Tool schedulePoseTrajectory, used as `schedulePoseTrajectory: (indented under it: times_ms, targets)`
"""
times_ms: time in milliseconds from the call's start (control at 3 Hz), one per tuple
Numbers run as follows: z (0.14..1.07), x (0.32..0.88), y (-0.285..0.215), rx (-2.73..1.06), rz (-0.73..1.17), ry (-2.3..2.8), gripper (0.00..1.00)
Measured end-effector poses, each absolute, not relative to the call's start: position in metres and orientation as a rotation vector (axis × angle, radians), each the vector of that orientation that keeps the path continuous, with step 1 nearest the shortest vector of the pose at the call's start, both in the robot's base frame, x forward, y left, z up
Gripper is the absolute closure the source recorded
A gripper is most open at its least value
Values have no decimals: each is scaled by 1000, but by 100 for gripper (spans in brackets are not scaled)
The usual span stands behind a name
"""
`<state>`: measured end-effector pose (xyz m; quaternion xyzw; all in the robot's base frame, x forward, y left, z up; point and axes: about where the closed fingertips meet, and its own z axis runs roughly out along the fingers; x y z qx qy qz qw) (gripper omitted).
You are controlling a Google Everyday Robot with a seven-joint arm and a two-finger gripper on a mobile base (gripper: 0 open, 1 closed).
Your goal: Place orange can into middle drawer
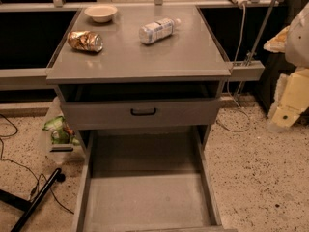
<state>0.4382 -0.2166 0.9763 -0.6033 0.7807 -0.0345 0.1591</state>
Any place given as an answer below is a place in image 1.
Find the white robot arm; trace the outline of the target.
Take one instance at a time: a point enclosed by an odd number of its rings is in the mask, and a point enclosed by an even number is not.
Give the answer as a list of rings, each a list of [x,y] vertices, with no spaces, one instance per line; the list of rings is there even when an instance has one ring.
[[[296,66],[290,75],[280,75],[268,113],[269,128],[285,131],[309,108],[309,3],[264,49],[284,53],[286,61]]]

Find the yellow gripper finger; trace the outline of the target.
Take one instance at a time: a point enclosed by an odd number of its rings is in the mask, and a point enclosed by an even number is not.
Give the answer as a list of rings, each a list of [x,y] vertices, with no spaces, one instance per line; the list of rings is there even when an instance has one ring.
[[[297,68],[290,75],[281,74],[267,115],[267,128],[273,132],[287,131],[308,108],[309,69]]]

